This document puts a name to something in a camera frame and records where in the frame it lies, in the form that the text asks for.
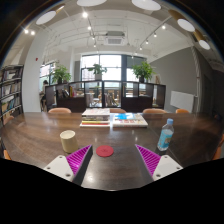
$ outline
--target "desk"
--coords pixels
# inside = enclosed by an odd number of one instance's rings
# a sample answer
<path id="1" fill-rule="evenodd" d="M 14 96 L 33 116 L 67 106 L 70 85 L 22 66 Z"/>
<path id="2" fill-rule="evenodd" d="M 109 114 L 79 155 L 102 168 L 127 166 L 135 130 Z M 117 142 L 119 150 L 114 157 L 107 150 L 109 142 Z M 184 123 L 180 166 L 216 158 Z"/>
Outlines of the desk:
<path id="1" fill-rule="evenodd" d="M 67 156 L 59 136 L 65 130 L 73 130 L 80 148 L 93 145 L 82 186 L 103 190 L 145 185 L 135 144 L 159 154 L 156 146 L 167 118 L 174 119 L 174 135 L 167 155 L 183 167 L 212 160 L 223 129 L 215 119 L 203 114 L 144 114 L 143 117 L 149 124 L 147 128 L 80 128 L 80 113 L 24 113 L 2 128 L 2 140 L 12 160 L 44 168 L 58 155 Z M 100 145 L 112 146 L 114 154 L 99 157 L 96 148 Z"/>

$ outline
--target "paper cup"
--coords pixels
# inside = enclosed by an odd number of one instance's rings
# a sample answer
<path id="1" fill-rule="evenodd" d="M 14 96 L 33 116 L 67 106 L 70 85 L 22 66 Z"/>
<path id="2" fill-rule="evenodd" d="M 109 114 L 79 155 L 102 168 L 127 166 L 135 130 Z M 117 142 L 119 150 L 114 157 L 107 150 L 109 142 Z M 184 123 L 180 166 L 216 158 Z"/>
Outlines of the paper cup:
<path id="1" fill-rule="evenodd" d="M 78 143 L 75 137 L 75 132 L 74 131 L 63 131 L 60 134 L 61 137 L 61 143 L 63 150 L 67 153 L 72 153 L 76 150 L 78 150 Z"/>

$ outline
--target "window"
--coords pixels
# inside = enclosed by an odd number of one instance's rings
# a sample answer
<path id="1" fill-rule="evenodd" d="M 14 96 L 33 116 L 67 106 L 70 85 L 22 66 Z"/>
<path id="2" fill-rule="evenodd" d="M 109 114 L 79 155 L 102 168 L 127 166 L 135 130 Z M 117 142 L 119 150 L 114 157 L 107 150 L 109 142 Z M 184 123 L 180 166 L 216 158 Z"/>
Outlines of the window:
<path id="1" fill-rule="evenodd" d="M 127 67 L 122 67 L 122 57 L 127 60 Z M 107 73 L 103 73 L 102 80 L 114 80 L 121 81 L 122 69 L 126 69 L 126 81 L 138 82 L 135 75 L 132 72 L 133 65 L 140 65 L 145 58 L 131 57 L 128 55 L 90 55 L 83 56 L 81 61 L 81 81 L 95 80 L 93 71 L 88 71 L 88 68 L 92 68 L 93 64 L 97 63 L 107 68 Z"/>

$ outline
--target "chair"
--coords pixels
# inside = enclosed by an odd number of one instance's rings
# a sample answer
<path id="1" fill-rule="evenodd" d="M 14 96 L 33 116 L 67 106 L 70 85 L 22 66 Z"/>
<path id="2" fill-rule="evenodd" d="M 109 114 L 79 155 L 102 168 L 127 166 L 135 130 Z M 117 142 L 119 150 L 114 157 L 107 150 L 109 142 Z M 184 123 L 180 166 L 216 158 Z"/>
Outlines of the chair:
<path id="1" fill-rule="evenodd" d="M 222 139 L 221 141 L 219 142 L 219 145 L 218 145 L 218 148 L 215 152 L 215 155 L 213 156 L 212 160 L 216 160 L 216 159 L 220 159 L 220 156 L 221 156 L 221 152 L 222 152 L 222 144 L 224 142 L 224 134 L 222 135 Z"/>
<path id="2" fill-rule="evenodd" d="M 176 110 L 176 114 L 180 114 L 180 113 L 189 114 L 189 111 L 188 110 L 185 110 L 185 109 L 177 109 Z"/>
<path id="3" fill-rule="evenodd" d="M 53 114 L 53 113 L 56 113 L 56 114 L 70 114 L 71 110 L 68 109 L 68 108 L 57 107 L 57 108 L 50 109 L 48 111 L 48 113 L 50 113 L 50 114 Z"/>
<path id="4" fill-rule="evenodd" d="M 127 113 L 125 110 L 120 108 L 109 108 L 109 109 L 110 109 L 110 113 L 119 113 L 119 114 Z"/>
<path id="5" fill-rule="evenodd" d="M 145 109 L 143 110 L 143 114 L 165 114 L 165 110 L 161 109 Z"/>
<path id="6" fill-rule="evenodd" d="M 5 159 L 7 159 L 7 160 L 12 160 L 12 159 L 10 158 L 10 156 L 9 156 L 9 154 L 8 154 L 8 152 L 7 152 L 6 150 L 4 150 L 3 153 L 4 153 L 4 157 L 5 157 Z"/>
<path id="7" fill-rule="evenodd" d="M 12 119 L 14 119 L 14 117 L 13 117 L 12 115 L 9 116 L 9 117 L 7 117 L 7 118 L 5 118 L 3 124 L 6 125 L 6 124 L 7 124 L 9 121 L 11 121 Z"/>

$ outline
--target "stack of books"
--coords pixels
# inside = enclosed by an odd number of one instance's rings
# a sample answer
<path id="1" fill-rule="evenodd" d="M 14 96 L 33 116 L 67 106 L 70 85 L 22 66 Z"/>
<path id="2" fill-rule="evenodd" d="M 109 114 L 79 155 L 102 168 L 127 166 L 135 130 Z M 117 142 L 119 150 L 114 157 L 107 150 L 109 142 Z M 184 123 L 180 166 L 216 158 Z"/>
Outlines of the stack of books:
<path id="1" fill-rule="evenodd" d="M 140 114 L 115 114 L 113 127 L 147 127 L 148 123 Z"/>
<path id="2" fill-rule="evenodd" d="M 110 109 L 86 109 L 80 127 L 110 127 Z"/>

